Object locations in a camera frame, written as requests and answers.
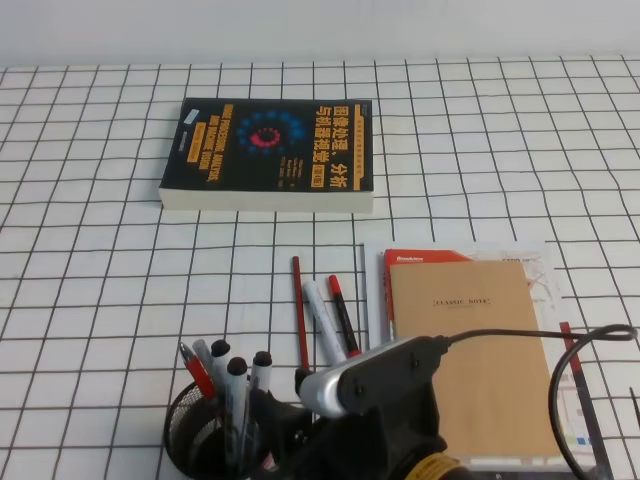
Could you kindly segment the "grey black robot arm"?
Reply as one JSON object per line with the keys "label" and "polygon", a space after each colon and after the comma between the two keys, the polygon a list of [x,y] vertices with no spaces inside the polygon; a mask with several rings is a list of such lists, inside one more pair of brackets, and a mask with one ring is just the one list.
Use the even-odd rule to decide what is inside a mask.
{"label": "grey black robot arm", "polygon": [[312,412],[255,390],[249,405],[261,448],[274,465],[259,461],[252,479],[471,479],[445,442],[418,425],[375,407],[365,414],[312,419]]}

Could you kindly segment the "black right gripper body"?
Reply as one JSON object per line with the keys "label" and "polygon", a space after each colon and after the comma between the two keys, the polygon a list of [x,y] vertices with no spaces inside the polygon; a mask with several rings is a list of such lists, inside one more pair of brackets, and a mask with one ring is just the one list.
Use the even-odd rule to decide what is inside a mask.
{"label": "black right gripper body", "polygon": [[431,387],[367,413],[312,419],[312,412],[255,390],[249,405],[273,467],[253,479],[403,479],[419,461],[446,449]]}

